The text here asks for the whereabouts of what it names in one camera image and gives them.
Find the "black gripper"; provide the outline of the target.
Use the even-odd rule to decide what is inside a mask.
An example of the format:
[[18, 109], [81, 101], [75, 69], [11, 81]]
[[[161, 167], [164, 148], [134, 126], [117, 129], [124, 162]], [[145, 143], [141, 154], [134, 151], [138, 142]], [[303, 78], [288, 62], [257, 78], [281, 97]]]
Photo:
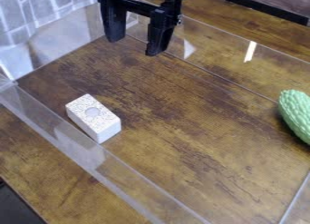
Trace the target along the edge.
[[137, 13], [150, 18], [148, 56], [166, 51], [176, 27], [182, 19], [185, 0], [98, 0], [105, 33], [112, 43], [126, 35], [126, 14]]

